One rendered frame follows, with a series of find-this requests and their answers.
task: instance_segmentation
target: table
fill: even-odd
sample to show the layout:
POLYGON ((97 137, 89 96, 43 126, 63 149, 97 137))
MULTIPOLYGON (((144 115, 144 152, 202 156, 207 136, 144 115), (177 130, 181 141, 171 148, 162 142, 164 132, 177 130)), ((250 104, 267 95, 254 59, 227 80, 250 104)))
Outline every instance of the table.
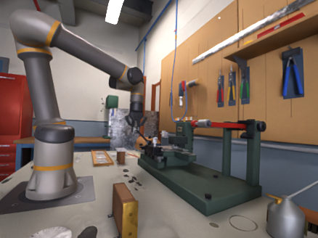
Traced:
MULTIPOLYGON (((13 144, 17 145, 17 152, 15 155, 15 170, 18 171, 22 167, 22 149, 31 148, 31 160, 33 160, 34 154, 34 136, 24 139, 17 139, 13 141, 13 144)), ((93 147, 93 148, 105 148, 110 147, 110 139, 104 139, 102 137, 75 137, 74 147, 93 147)))
MULTIPOLYGON (((74 163, 74 169, 77 176, 94 177, 96 201, 1 215, 0 238, 27 238, 37 231, 54 226, 69 228, 73 238, 76 238, 87 226, 97 227, 97 238, 116 237, 118 231, 114 219, 108 218, 107 215, 112 213, 113 184, 119 182, 125 182, 133 196, 139 201, 138 238, 270 238, 265 230, 266 209, 272 201, 268 198, 259 197, 205 217, 139 167, 137 158, 126 158, 125 165, 115 163, 109 167, 93 167, 90 152, 77 152, 74 158, 81 153, 83 156, 78 163, 74 163), (129 179, 123 176, 124 168, 129 169, 129 173, 138 178, 145 188, 144 191, 131 189, 129 179), (235 226, 241 229, 253 229, 255 226, 253 222, 241 216, 257 223, 258 228, 255 231, 240 231, 229 223, 232 217, 231 222, 235 226)), ((109 154, 115 161, 115 152, 109 154)), ((33 162, 28 163, 12 174, 10 181, 0 184, 0 199, 21 181, 27 181, 30 178, 32 164, 33 162)), ((316 235, 309 232, 308 237, 314 238, 316 235)))

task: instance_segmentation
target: red cabinet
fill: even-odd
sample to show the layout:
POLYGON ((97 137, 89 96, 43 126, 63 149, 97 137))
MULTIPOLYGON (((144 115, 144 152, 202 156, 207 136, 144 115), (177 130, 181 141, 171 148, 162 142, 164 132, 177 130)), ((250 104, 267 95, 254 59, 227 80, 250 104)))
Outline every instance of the red cabinet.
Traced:
POLYGON ((32 118, 26 77, 0 73, 0 181, 15 172, 13 141, 32 135, 32 118))

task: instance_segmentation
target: robotic arm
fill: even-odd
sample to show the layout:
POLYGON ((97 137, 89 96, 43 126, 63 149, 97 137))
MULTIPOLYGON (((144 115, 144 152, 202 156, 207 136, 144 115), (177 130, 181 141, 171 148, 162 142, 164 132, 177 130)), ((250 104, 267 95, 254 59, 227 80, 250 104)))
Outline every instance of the robotic arm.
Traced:
POLYGON ((12 13, 9 22, 15 37, 17 56, 25 63, 36 114, 35 126, 63 122, 49 67, 51 47, 57 47, 109 74, 110 88, 130 91, 130 112, 126 120, 131 127, 144 125, 144 81, 139 68, 130 68, 117 61, 42 12, 19 9, 12 13))
POLYGON ((73 169, 74 128, 65 125, 57 106, 49 62, 57 47, 110 75, 113 89, 131 92, 127 123, 142 126, 144 82, 139 68, 128 67, 66 30, 42 12, 19 9, 9 19, 17 56, 24 62, 36 115, 33 173, 25 190, 30 200, 53 200, 78 188, 73 169))

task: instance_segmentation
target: wooden tray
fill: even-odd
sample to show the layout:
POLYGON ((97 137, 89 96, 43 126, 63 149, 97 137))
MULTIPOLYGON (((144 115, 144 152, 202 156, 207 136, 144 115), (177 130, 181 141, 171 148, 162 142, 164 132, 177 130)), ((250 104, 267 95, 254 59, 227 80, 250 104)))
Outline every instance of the wooden tray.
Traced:
POLYGON ((110 165, 114 165, 114 161, 112 160, 112 158, 109 156, 109 154, 107 153, 106 150, 104 149, 92 149, 91 150, 91 156, 93 157, 93 164, 94 167, 96 166, 110 166, 110 165), (96 151, 103 151, 104 152, 104 156, 106 157, 106 163, 98 163, 96 160, 98 160, 96 158, 96 151))

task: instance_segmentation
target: ceiling light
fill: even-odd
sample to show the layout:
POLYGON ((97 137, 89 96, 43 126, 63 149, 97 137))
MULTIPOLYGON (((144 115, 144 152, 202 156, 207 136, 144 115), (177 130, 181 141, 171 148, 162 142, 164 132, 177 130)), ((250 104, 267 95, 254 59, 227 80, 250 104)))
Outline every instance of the ceiling light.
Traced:
POLYGON ((124 0, 110 0, 108 2, 107 13, 105 21, 116 25, 119 15, 121 14, 121 7, 124 0))

